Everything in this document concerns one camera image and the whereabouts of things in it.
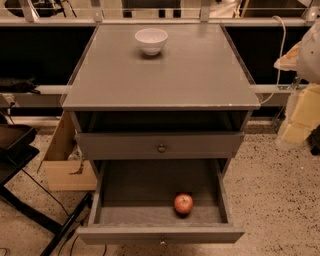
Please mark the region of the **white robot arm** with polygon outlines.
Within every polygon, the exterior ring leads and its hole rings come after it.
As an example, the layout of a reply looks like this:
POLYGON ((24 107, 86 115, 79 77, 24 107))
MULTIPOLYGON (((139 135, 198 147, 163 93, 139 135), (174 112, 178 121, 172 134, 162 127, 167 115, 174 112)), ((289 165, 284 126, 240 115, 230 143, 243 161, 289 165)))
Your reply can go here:
POLYGON ((287 101, 277 145, 288 150, 302 145, 320 125, 320 22, 314 23, 274 67, 296 71, 299 78, 308 82, 306 88, 293 93, 287 101))

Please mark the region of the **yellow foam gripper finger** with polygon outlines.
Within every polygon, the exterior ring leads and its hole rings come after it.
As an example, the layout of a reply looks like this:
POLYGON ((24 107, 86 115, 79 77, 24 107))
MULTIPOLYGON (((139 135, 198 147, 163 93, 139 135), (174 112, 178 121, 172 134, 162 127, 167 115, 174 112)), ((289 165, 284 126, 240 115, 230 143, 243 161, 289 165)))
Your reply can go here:
POLYGON ((277 136, 278 147, 299 147, 320 125, 320 85, 309 83, 289 96, 285 120, 277 136))

